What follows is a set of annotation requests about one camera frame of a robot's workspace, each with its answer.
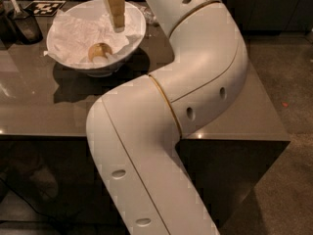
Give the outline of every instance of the floor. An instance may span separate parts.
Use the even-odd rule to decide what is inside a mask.
[[[293,33],[246,36],[246,42],[291,143],[221,234],[313,234],[313,45]]]
[[[304,35],[296,33],[246,35],[245,38],[250,60],[291,137],[291,143],[233,215],[223,223],[220,233],[313,234],[313,45]],[[2,203],[10,215],[3,219],[0,212],[0,234],[127,234],[108,192],[93,171],[84,141],[79,141],[79,151],[73,151],[70,142],[68,147],[62,146],[62,150],[58,142],[51,140],[39,140],[38,145],[46,142],[50,142],[50,150],[46,149],[44,155],[53,158],[47,164],[58,164],[58,170],[53,172],[60,180],[62,193],[66,194],[57,203],[29,202],[37,212],[48,214],[44,216],[32,212],[36,222],[32,221],[34,217],[29,215],[30,212],[20,211],[31,209],[25,201],[19,199],[14,205],[11,203],[7,206]],[[56,149],[60,151],[57,156],[54,153]],[[75,166],[77,163],[81,165],[79,171],[71,166],[73,153],[78,160]],[[78,179],[83,185],[77,188],[74,182]],[[14,187],[18,189],[28,187],[19,181],[14,182]],[[3,202],[14,197],[15,193],[9,191]],[[17,216],[22,221],[16,222]]]

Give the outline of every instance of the glossy table surface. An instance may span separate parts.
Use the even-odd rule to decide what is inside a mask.
[[[67,2],[63,10],[75,5]],[[160,27],[149,26],[132,58],[109,77],[90,77],[44,56],[53,17],[38,17],[44,39],[32,45],[0,42],[1,135],[84,137],[90,107],[104,93],[173,60]],[[253,65],[235,103],[190,139],[289,140]]]

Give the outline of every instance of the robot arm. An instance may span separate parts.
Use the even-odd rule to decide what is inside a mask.
[[[240,93],[245,43],[220,0],[146,1],[175,60],[94,104],[87,119],[90,150],[131,234],[215,235],[175,145]]]

